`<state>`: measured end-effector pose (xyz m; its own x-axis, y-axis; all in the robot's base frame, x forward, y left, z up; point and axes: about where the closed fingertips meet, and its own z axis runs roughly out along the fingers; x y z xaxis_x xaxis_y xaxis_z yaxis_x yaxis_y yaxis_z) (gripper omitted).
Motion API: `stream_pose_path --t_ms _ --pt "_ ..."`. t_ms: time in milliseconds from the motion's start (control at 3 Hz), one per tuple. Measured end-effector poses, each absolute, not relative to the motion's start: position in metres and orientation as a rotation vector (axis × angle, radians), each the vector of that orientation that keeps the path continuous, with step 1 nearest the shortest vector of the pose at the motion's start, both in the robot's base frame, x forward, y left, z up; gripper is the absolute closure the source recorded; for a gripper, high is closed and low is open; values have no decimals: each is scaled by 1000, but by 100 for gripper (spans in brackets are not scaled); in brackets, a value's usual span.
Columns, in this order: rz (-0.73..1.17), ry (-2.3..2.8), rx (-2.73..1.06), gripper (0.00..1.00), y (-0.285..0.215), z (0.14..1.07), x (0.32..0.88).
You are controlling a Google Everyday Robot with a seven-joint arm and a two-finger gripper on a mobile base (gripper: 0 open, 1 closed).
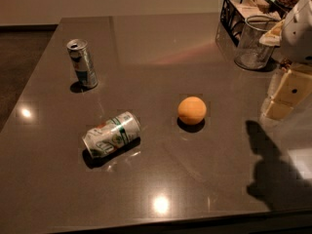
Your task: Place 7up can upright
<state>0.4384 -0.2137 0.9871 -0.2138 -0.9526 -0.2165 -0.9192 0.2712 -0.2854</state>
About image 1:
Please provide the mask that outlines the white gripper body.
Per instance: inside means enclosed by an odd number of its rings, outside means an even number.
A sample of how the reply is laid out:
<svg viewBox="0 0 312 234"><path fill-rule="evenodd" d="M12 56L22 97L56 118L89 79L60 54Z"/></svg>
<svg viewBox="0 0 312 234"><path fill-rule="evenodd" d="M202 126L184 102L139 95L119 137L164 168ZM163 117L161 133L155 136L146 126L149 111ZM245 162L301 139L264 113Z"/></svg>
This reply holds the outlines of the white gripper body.
<svg viewBox="0 0 312 234"><path fill-rule="evenodd" d="M299 0L287 14L280 47L285 58L312 63L312 0Z"/></svg>

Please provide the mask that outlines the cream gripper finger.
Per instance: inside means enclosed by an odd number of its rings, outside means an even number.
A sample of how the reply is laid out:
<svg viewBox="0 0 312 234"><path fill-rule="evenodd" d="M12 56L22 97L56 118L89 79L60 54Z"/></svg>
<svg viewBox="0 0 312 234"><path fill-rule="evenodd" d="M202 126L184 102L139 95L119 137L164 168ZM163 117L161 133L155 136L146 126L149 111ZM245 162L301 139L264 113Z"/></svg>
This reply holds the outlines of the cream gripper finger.
<svg viewBox="0 0 312 234"><path fill-rule="evenodd" d="M262 114L272 120L283 120L312 93L312 74L289 69L276 74L270 84Z"/></svg>
<svg viewBox="0 0 312 234"><path fill-rule="evenodd" d="M269 47L279 47L284 22L285 21L282 19L281 21L276 23L269 31L264 33L259 38L259 43Z"/></svg>

